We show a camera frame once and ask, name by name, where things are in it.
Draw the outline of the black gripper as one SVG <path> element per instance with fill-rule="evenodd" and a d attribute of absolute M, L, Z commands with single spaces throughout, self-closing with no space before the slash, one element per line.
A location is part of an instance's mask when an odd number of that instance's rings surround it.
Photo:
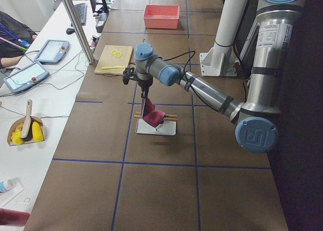
<path fill-rule="evenodd" d="M 146 98 L 148 97 L 149 88 L 152 85 L 152 79 L 139 80 L 138 85 L 141 87 L 141 105 L 145 105 Z"/>

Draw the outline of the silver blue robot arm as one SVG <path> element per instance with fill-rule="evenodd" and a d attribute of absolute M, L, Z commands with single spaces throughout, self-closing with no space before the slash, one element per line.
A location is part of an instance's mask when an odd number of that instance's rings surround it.
<path fill-rule="evenodd" d="M 173 136 L 181 113 L 165 113 L 161 100 L 190 95 L 193 119 L 201 121 L 205 145 L 230 144 L 250 153 L 266 153 L 279 141 L 279 94 L 294 24 L 306 0 L 220 0 L 212 12 L 207 1 L 184 4 L 185 21 L 197 17 L 196 34 L 184 37 L 184 53 L 166 61 L 171 48 L 148 36 L 134 48 L 135 66 L 123 76 L 139 88 L 134 131 Z"/>

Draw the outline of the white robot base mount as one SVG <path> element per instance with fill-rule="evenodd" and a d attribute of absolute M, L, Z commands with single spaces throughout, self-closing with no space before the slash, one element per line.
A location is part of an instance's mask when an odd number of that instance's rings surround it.
<path fill-rule="evenodd" d="M 203 76 L 236 77 L 234 40 L 248 0 L 225 0 L 214 45 L 199 56 Z"/>

